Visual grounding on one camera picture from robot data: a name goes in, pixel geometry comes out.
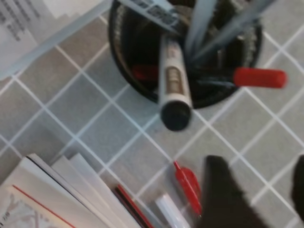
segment white marker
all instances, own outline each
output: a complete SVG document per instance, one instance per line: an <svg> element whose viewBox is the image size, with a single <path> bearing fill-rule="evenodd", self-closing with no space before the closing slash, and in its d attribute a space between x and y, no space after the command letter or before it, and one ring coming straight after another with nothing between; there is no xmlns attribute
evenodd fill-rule
<svg viewBox="0 0 304 228"><path fill-rule="evenodd" d="M169 130L185 129L191 119L192 100L182 50L170 35L161 38L159 87L161 120Z"/></svg>

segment red pen cap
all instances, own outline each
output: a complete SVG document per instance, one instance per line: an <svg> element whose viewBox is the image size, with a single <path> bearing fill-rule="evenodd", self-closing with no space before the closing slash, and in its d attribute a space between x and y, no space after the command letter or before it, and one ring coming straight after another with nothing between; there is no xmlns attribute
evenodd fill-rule
<svg viewBox="0 0 304 228"><path fill-rule="evenodd" d="M287 75L282 70L240 67L234 72L234 83L237 86L283 88L287 83Z"/></svg>

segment tile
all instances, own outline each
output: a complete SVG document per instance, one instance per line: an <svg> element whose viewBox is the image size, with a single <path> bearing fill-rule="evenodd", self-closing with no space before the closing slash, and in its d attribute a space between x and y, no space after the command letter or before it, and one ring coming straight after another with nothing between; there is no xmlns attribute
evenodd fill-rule
<svg viewBox="0 0 304 228"><path fill-rule="evenodd" d="M148 100L132 87L129 87L117 100L129 116L131 116L140 126L144 126L158 112L156 103Z"/></svg>
<svg viewBox="0 0 304 228"><path fill-rule="evenodd" d="M74 142L72 145L70 145L67 150L64 152L64 156L68 159L71 159L76 154L81 154L83 158L86 160L86 162L96 171L99 172L103 166L100 164L100 162L90 154L89 151L87 151L82 145L80 145L78 142Z"/></svg>
<svg viewBox="0 0 304 228"><path fill-rule="evenodd" d="M110 48L107 48L86 72L111 97L127 84L112 58Z"/></svg>
<svg viewBox="0 0 304 228"><path fill-rule="evenodd" d="M283 54L270 66L281 69L288 75L288 83L283 89L252 88L261 101L273 112L279 112L284 105L304 86L304 77L299 69Z"/></svg>
<svg viewBox="0 0 304 228"><path fill-rule="evenodd" d="M205 131L192 146L178 158L180 166L191 169L202 184L204 159L207 155L221 156L229 162L235 154L211 130Z"/></svg>
<svg viewBox="0 0 304 228"><path fill-rule="evenodd" d="M298 35L294 42L287 48L298 63L304 68L304 30Z"/></svg>
<svg viewBox="0 0 304 228"><path fill-rule="evenodd" d="M233 164L231 171L249 201L264 187L264 183L241 160Z"/></svg>
<svg viewBox="0 0 304 228"><path fill-rule="evenodd" d="M107 163L137 132L129 120L111 106L81 136L81 139Z"/></svg>
<svg viewBox="0 0 304 228"><path fill-rule="evenodd" d="M193 209L188 206L187 209L182 214L183 217L186 219L190 227L195 228L198 227L199 218L196 216L196 214L193 212Z"/></svg>
<svg viewBox="0 0 304 228"><path fill-rule="evenodd" d="M193 114L190 126L182 132L169 131L158 119L147 129L147 133L173 158L203 126L204 123Z"/></svg>
<svg viewBox="0 0 304 228"><path fill-rule="evenodd" d="M8 148L0 156L0 185L5 181L9 174L16 168L20 161L20 158L15 152Z"/></svg>
<svg viewBox="0 0 304 228"><path fill-rule="evenodd" d="M10 140L39 109L37 102L14 82L0 96L0 134Z"/></svg>
<svg viewBox="0 0 304 228"><path fill-rule="evenodd" d="M249 94L244 93L213 124L237 150L241 150L271 116Z"/></svg>
<svg viewBox="0 0 304 228"><path fill-rule="evenodd" d="M105 170L101 175L100 178L106 183L106 185L113 190L119 183L115 177L112 176L107 170Z"/></svg>
<svg viewBox="0 0 304 228"><path fill-rule="evenodd" d="M147 138L140 136L110 169L136 194L168 162Z"/></svg>
<svg viewBox="0 0 304 228"><path fill-rule="evenodd" d="M11 80L11 77L9 76L9 77L6 77L6 78L4 78L4 79L0 79L0 91L4 88L4 86L6 86L6 84L8 83L8 82L10 82L10 80Z"/></svg>
<svg viewBox="0 0 304 228"><path fill-rule="evenodd" d="M209 121L218 113L219 110L223 108L225 104L226 100L206 108L198 109L197 111L202 117L205 118L205 120Z"/></svg>
<svg viewBox="0 0 304 228"><path fill-rule="evenodd" d="M107 41L107 26L99 18L96 18L63 41L60 47L80 67L83 67Z"/></svg>
<svg viewBox="0 0 304 228"><path fill-rule="evenodd" d="M293 213L271 191L268 191L257 202L256 210L271 227L285 227L294 217Z"/></svg>
<svg viewBox="0 0 304 228"><path fill-rule="evenodd" d="M5 142L0 139L0 151L3 149L3 147L5 147Z"/></svg>
<svg viewBox="0 0 304 228"><path fill-rule="evenodd" d="M304 224L301 220L299 220L298 223L292 228L304 228Z"/></svg>
<svg viewBox="0 0 304 228"><path fill-rule="evenodd" d="M267 32L281 45L302 26L303 21L302 0L278 0L263 16L263 24Z"/></svg>
<svg viewBox="0 0 304 228"><path fill-rule="evenodd" d="M51 105L50 110L77 133L106 103L105 96L81 76Z"/></svg>
<svg viewBox="0 0 304 228"><path fill-rule="evenodd" d="M175 168L171 165L166 169L165 173L156 179L156 181L140 196L140 199L165 225L168 222L155 203L155 200L158 197L162 196L164 193L168 193L179 210L188 203L174 174Z"/></svg>
<svg viewBox="0 0 304 228"><path fill-rule="evenodd" d="M40 101L47 103L76 73L76 68L59 51L52 49L19 78Z"/></svg>
<svg viewBox="0 0 304 228"><path fill-rule="evenodd" d="M304 95L281 117L301 139L304 139Z"/></svg>
<svg viewBox="0 0 304 228"><path fill-rule="evenodd" d="M106 19L107 21L109 21L109 16L110 16L110 11L106 11L102 14L102 16L104 17L104 19Z"/></svg>
<svg viewBox="0 0 304 228"><path fill-rule="evenodd" d="M293 206L294 203L291 199L291 190L293 186L293 169L290 169L281 179L279 179L273 187L277 192L291 205Z"/></svg>
<svg viewBox="0 0 304 228"><path fill-rule="evenodd" d="M261 55L258 61L258 67L263 67L267 61L278 51L275 45L273 45L269 39L263 36L264 43L262 45Z"/></svg>
<svg viewBox="0 0 304 228"><path fill-rule="evenodd" d="M154 228L164 228L138 201L135 201L135 204Z"/></svg>
<svg viewBox="0 0 304 228"><path fill-rule="evenodd" d="M269 181L301 151L301 145L276 123L244 157Z"/></svg>
<svg viewBox="0 0 304 228"><path fill-rule="evenodd" d="M23 156L35 153L49 164L70 139L52 117L42 113L14 142L14 146Z"/></svg>

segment black object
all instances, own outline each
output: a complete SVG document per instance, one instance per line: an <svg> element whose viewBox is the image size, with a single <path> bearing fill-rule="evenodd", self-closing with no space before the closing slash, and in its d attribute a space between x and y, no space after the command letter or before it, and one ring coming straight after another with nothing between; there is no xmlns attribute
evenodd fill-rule
<svg viewBox="0 0 304 228"><path fill-rule="evenodd" d="M169 0L179 8L191 9L195 0ZM236 13L230 0L218 2L213 28L220 29ZM262 26L256 22L248 28L244 39L235 39L221 53L210 60L209 67L230 68L254 67L259 57L262 44ZM109 41L114 60L123 77L130 85L146 98L157 102L155 88L139 82L132 73L135 65L158 65L160 36L163 30L135 11L114 0L109 18ZM203 108L218 103L238 90L237 87L219 87L200 85L190 82L194 108Z"/></svg>
<svg viewBox="0 0 304 228"><path fill-rule="evenodd" d="M182 101L167 103L161 109L161 120L165 126L174 132L184 130L191 119L191 109Z"/></svg>
<svg viewBox="0 0 304 228"><path fill-rule="evenodd" d="M294 208L304 222L304 155L301 155L294 169L291 198Z"/></svg>
<svg viewBox="0 0 304 228"><path fill-rule="evenodd" d="M197 228L267 228L249 206L227 162L218 156L205 159L203 208Z"/></svg>

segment black marker cap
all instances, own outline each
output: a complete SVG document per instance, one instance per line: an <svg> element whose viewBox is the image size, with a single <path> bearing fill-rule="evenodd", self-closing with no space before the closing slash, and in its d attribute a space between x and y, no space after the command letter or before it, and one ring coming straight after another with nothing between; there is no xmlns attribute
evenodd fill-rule
<svg viewBox="0 0 304 228"><path fill-rule="evenodd" d="M191 108L182 101L171 101L161 109L161 120L171 131L184 130L191 119Z"/></svg>

